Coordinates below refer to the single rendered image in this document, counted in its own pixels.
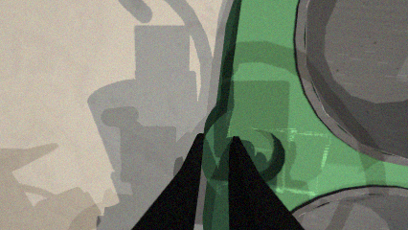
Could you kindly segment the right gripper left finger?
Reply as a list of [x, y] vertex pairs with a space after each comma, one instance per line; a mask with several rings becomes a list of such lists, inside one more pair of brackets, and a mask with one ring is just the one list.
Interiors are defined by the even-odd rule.
[[193, 230], [204, 133], [198, 133], [177, 175], [131, 230]]

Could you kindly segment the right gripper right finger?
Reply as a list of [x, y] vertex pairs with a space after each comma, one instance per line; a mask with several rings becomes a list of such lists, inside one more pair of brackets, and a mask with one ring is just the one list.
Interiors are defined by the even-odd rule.
[[305, 230], [263, 180], [238, 136], [229, 148], [228, 193], [229, 230]]

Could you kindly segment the green double-bowl pet feeder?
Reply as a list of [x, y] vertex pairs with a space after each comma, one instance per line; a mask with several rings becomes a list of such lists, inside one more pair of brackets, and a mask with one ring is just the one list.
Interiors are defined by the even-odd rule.
[[[333, 135], [296, 69], [299, 0], [234, 0], [226, 23], [216, 107], [204, 126], [203, 230], [229, 230], [229, 148], [238, 136], [285, 207], [344, 188], [408, 188], [408, 167], [375, 159]], [[275, 136], [274, 136], [275, 135]]]

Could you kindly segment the grey steel bowl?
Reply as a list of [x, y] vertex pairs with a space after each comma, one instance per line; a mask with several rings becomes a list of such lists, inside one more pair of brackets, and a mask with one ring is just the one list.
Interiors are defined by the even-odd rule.
[[408, 188], [344, 188], [319, 195], [290, 213], [305, 230], [408, 230]]
[[299, 0], [293, 40], [304, 94], [330, 132], [408, 167], [408, 0]]

